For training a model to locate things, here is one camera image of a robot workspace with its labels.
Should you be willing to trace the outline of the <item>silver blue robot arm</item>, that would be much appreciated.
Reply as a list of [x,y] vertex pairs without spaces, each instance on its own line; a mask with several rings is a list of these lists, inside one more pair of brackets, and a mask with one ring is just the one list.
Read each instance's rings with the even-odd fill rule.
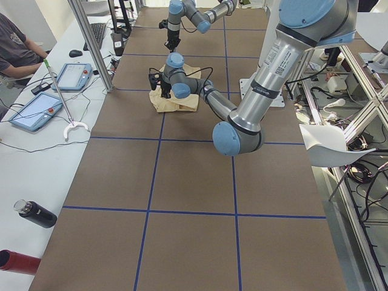
[[357,1],[281,1],[276,39],[242,101],[234,105],[208,79],[189,77],[176,48],[182,18],[205,33],[219,18],[231,15],[236,6],[236,1],[220,1],[216,7],[200,12],[193,1],[171,1],[169,15],[159,25],[167,29],[170,53],[163,71],[153,69],[149,73],[152,90],[161,88],[163,97],[183,99],[193,94],[209,105],[220,118],[213,129],[213,144],[227,156],[254,152],[262,146],[260,122],[303,53],[352,42],[358,10]]
[[230,16],[237,8],[238,1],[219,1],[219,4],[204,13],[196,8],[194,1],[170,1],[167,19],[159,23],[159,29],[167,29],[165,46],[174,52],[180,43],[180,29],[183,17],[186,17],[202,34],[205,34],[211,25],[223,16]]

